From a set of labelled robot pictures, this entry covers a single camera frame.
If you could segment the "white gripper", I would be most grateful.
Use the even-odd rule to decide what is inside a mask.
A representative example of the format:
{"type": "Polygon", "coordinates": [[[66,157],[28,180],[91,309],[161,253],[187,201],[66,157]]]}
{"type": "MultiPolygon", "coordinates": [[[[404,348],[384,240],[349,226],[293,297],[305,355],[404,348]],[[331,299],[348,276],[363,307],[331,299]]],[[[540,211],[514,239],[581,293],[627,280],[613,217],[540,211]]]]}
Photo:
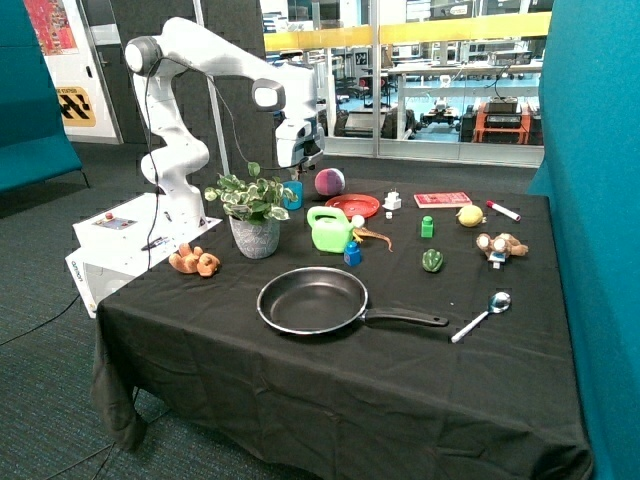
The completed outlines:
{"type": "Polygon", "coordinates": [[[278,166],[315,165],[323,157],[324,129],[316,118],[285,118],[275,130],[278,166]]]}

